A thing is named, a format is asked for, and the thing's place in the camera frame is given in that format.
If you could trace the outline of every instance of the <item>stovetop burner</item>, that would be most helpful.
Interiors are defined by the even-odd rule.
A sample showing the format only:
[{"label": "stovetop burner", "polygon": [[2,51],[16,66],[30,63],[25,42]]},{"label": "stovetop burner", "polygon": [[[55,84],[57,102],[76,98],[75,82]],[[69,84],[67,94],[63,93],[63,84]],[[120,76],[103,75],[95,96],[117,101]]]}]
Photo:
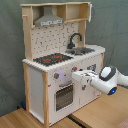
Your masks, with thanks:
[{"label": "stovetop burner", "polygon": [[37,63],[40,63],[40,64],[43,64],[43,65],[48,67],[50,65],[54,65],[56,63],[67,61],[69,59],[73,59],[73,57],[63,55],[63,54],[60,54],[60,53],[54,53],[54,54],[47,55],[47,56],[44,56],[44,57],[36,58],[33,61],[37,62]]}]

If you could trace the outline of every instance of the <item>toy sink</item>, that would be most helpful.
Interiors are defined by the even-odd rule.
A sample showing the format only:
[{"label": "toy sink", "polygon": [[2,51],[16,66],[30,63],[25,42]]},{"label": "toy sink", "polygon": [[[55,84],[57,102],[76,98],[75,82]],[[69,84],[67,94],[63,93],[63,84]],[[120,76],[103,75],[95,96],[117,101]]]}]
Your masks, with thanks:
[{"label": "toy sink", "polygon": [[68,49],[65,51],[65,53],[72,55],[84,55],[94,51],[95,51],[94,49],[90,49],[86,47],[77,47],[77,48]]}]

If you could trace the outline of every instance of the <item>oven handle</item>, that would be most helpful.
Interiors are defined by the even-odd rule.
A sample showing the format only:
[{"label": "oven handle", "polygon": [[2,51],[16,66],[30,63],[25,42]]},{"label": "oven handle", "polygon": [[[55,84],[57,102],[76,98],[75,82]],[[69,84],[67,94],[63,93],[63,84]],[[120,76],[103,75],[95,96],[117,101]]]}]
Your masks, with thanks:
[{"label": "oven handle", "polygon": [[68,81],[66,84],[60,84],[59,87],[65,87],[72,83],[72,80]]}]

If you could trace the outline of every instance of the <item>oven window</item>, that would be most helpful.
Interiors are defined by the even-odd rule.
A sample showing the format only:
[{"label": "oven window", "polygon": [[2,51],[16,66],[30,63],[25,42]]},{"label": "oven window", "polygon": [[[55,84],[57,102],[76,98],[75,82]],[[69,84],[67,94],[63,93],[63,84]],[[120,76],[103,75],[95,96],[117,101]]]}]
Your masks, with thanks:
[{"label": "oven window", "polygon": [[72,104],[73,102],[73,85],[56,92],[56,111]]}]

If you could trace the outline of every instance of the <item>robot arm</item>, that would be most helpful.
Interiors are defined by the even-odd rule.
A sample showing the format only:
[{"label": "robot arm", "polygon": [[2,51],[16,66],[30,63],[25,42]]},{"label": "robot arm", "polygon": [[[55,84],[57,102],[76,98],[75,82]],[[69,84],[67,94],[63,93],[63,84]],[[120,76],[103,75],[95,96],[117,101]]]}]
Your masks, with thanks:
[{"label": "robot arm", "polygon": [[82,86],[93,86],[107,95],[116,92],[117,84],[128,86],[128,76],[122,75],[114,66],[103,68],[99,75],[91,70],[73,72],[72,78],[80,82]]}]

